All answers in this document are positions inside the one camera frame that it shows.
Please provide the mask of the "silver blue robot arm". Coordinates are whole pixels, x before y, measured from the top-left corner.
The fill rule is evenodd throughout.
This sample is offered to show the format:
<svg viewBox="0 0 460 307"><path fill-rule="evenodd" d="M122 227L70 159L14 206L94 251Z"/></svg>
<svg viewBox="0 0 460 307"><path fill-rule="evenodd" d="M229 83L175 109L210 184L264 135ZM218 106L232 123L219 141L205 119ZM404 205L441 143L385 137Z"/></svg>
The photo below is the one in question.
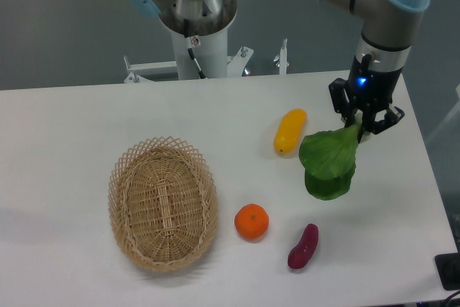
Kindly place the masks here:
<svg viewBox="0 0 460 307"><path fill-rule="evenodd" d="M236 63L227 58L227 30L236 0L129 0L170 31L181 79L224 78ZM379 134L403 118L392 94L431 0L321 0L363 21L349 77L328 89L346 126L360 115L358 135Z"/></svg>

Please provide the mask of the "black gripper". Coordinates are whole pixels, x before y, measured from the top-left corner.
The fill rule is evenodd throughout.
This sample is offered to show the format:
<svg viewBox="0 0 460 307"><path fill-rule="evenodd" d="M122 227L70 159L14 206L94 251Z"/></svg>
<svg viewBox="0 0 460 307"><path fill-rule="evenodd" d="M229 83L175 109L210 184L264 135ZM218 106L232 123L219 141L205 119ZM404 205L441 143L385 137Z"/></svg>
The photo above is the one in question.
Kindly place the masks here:
<svg viewBox="0 0 460 307"><path fill-rule="evenodd" d="M389 106L401 71L377 72L370 67L362 70L361 62L354 58L347 81L337 78L329 84L334 111L341 115L345 127L355 123L358 110L362 112L361 141L388 130L405 116L402 109ZM381 111L385 111L384 117L376 121Z"/></svg>

